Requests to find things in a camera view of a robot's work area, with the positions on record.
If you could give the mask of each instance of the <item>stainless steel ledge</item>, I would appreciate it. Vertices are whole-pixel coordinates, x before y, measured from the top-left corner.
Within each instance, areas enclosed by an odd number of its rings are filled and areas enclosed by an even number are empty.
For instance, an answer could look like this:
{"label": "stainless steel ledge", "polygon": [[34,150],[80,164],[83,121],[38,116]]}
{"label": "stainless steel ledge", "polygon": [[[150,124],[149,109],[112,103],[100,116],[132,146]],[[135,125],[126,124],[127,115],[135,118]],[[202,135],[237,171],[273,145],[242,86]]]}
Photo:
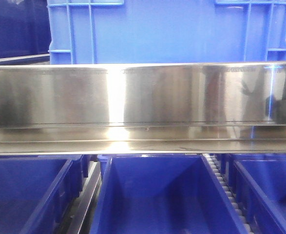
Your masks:
{"label": "stainless steel ledge", "polygon": [[0,155],[284,152],[286,126],[0,129]]}

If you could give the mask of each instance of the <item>shiny metal surface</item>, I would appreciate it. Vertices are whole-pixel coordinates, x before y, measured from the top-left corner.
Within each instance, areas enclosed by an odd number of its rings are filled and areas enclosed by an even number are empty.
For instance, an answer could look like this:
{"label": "shiny metal surface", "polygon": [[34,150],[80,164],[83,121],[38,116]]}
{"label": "shiny metal surface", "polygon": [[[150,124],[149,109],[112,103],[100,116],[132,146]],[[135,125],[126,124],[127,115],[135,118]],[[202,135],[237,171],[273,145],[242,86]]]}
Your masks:
{"label": "shiny metal surface", "polygon": [[286,126],[0,129],[0,155],[284,152]]}
{"label": "shiny metal surface", "polygon": [[286,62],[0,66],[0,154],[286,152]]}
{"label": "shiny metal surface", "polygon": [[286,62],[0,66],[0,128],[286,124]]}

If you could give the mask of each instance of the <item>blue plastic crate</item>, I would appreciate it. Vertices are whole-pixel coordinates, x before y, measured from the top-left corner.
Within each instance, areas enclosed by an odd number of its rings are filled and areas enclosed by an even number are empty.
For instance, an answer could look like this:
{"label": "blue plastic crate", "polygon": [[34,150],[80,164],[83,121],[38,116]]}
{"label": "blue plastic crate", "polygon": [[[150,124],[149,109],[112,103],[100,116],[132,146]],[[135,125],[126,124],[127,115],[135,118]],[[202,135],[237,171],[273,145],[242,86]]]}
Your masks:
{"label": "blue plastic crate", "polygon": [[0,0],[0,58],[48,52],[46,6],[46,0]]}
{"label": "blue plastic crate", "polygon": [[84,179],[88,177],[91,155],[1,155],[0,158],[42,158],[42,159],[70,159],[73,163],[70,168],[71,189],[75,197],[79,197],[83,189]]}
{"label": "blue plastic crate", "polygon": [[236,161],[236,201],[255,234],[286,234],[286,160]]}
{"label": "blue plastic crate", "polygon": [[227,185],[233,193],[236,193],[236,168],[234,167],[235,160],[285,160],[286,154],[218,154],[220,158],[221,168],[220,173],[223,175]]}
{"label": "blue plastic crate", "polygon": [[73,199],[71,160],[0,159],[0,234],[53,234]]}
{"label": "blue plastic crate", "polygon": [[106,166],[107,166],[107,162],[110,158],[112,157],[131,157],[131,156],[137,156],[140,157],[142,154],[106,154],[106,155],[97,155],[97,160],[100,163],[100,173],[101,173],[101,177],[103,179],[104,174],[105,174],[105,170],[106,170]]}
{"label": "blue plastic crate", "polygon": [[51,64],[286,60],[286,0],[48,0]]}
{"label": "blue plastic crate", "polygon": [[202,156],[113,157],[90,234],[247,234]]}

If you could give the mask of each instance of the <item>blue plastic bin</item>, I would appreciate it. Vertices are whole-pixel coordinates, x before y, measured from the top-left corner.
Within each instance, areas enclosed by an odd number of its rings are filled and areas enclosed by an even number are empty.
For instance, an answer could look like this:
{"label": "blue plastic bin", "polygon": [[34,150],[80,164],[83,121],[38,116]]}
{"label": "blue plastic bin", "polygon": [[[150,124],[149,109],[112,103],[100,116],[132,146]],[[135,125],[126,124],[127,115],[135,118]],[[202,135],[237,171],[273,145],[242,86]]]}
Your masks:
{"label": "blue plastic bin", "polygon": [[48,52],[46,6],[46,0],[0,0],[0,58]]}
{"label": "blue plastic bin", "polygon": [[286,60],[286,0],[48,0],[51,64]]}
{"label": "blue plastic bin", "polygon": [[106,170],[106,166],[107,166],[107,162],[110,158],[112,157],[131,157],[131,156],[136,156],[136,157],[140,157],[142,154],[108,154],[108,155],[97,155],[97,160],[100,163],[100,173],[101,173],[101,177],[103,179],[104,174],[105,174],[105,170]]}
{"label": "blue plastic bin", "polygon": [[226,183],[233,193],[236,193],[236,168],[235,160],[285,160],[286,154],[218,154],[220,157],[221,168],[220,173],[223,175]]}
{"label": "blue plastic bin", "polygon": [[286,160],[240,160],[236,201],[256,234],[286,234]]}
{"label": "blue plastic bin", "polygon": [[113,157],[90,234],[247,234],[202,156]]}
{"label": "blue plastic bin", "polygon": [[0,234],[53,234],[73,199],[71,160],[0,159]]}
{"label": "blue plastic bin", "polygon": [[20,157],[30,157],[30,158],[42,158],[42,159],[70,159],[73,163],[70,168],[71,174],[71,188],[74,197],[79,197],[80,192],[83,189],[83,184],[85,180],[83,177],[88,177],[88,170],[90,165],[91,155],[3,155],[0,158],[20,158]]}

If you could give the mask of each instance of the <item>stainless steel panel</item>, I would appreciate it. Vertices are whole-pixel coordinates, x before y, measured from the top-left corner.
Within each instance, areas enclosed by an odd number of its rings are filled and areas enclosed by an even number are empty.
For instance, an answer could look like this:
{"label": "stainless steel panel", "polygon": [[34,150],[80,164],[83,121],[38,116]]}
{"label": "stainless steel panel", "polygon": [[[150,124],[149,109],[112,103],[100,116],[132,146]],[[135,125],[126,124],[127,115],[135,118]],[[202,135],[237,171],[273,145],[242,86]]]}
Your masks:
{"label": "stainless steel panel", "polygon": [[286,124],[286,62],[0,66],[0,128]]}

